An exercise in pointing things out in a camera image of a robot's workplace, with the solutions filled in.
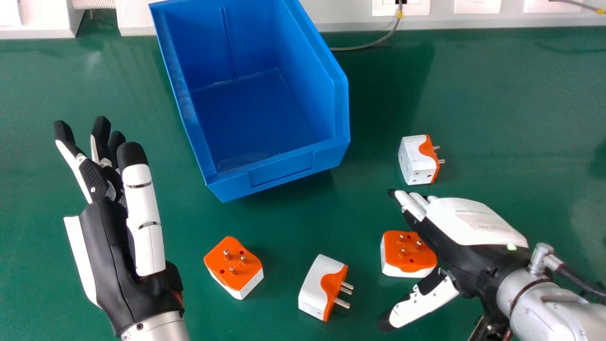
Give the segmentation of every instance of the robotic arm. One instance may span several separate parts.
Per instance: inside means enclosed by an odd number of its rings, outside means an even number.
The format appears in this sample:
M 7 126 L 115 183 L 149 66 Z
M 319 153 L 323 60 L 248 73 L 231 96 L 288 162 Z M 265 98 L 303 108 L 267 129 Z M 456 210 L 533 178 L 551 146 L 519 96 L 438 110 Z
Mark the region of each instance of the robotic arm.
M 183 285 L 165 260 L 162 226 L 143 148 L 127 143 L 97 117 L 92 160 L 72 129 L 54 123 L 55 143 L 88 205 L 65 217 L 68 239 L 88 299 L 105 311 L 123 341 L 189 341 L 182 319 Z
M 380 329 L 401 328 L 462 295 L 479 297 L 484 308 L 469 341 L 507 341 L 513 334 L 522 341 L 604 338 L 606 307 L 560 288 L 546 268 L 592 294 L 606 297 L 606 293 L 571 271 L 549 245 L 537 245 L 531 256 L 524 236 L 477 201 L 425 199 L 404 191 L 390 195 L 443 267 L 383 313 Z

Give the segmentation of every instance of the wall socket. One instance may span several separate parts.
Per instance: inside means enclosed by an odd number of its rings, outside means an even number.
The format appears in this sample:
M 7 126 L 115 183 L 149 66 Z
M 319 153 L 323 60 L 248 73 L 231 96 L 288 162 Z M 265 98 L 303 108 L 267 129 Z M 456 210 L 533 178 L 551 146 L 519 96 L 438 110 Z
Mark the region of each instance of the wall socket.
M 407 15 L 429 15 L 431 0 L 404 0 L 402 12 Z M 398 10 L 396 0 L 373 0 L 373 16 L 394 16 Z
M 455 14 L 499 14 L 501 0 L 456 0 Z
M 554 2 L 548 0 L 526 0 L 524 2 L 524 13 L 579 13 L 579 6 Z

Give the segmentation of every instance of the blue storage box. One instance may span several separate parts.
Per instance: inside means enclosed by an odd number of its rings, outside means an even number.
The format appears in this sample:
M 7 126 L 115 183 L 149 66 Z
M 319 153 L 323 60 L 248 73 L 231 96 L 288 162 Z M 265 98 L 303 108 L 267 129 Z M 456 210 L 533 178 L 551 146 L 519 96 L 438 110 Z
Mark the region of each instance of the blue storage box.
M 347 78 L 297 0 L 150 8 L 191 148 L 221 201 L 339 165 Z

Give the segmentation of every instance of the robot's right hand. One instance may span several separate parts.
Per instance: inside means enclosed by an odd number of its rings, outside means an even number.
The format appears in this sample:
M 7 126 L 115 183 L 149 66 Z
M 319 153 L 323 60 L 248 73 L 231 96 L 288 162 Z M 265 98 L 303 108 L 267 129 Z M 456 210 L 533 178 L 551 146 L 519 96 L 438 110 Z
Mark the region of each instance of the robot's right hand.
M 86 296 L 107 313 L 123 340 L 189 340 L 183 285 L 177 267 L 164 258 L 143 148 L 126 143 L 119 132 L 110 138 L 103 116 L 91 133 L 92 160 L 77 147 L 70 126 L 57 121 L 54 129 L 57 148 L 88 202 L 82 214 L 64 218 Z

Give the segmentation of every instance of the power plug adapter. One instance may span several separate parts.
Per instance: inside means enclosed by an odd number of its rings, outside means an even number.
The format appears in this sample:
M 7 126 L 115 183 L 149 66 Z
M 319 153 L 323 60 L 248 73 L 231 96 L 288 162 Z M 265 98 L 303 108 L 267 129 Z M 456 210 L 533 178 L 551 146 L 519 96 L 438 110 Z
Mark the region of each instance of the power plug adapter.
M 334 304 L 349 309 L 350 304 L 338 297 L 339 291 L 352 294 L 353 285 L 343 282 L 346 275 L 346 264 L 318 255 L 299 292 L 299 309 L 324 322 Z
M 440 164 L 436 150 L 440 146 L 431 143 L 429 135 L 403 137 L 398 150 L 398 161 L 408 185 L 433 183 L 438 176 Z
M 206 256 L 210 275 L 238 300 L 243 300 L 263 279 L 261 261 L 234 237 L 227 236 Z
M 387 231 L 381 238 L 381 271 L 391 277 L 424 278 L 438 258 L 415 232 Z

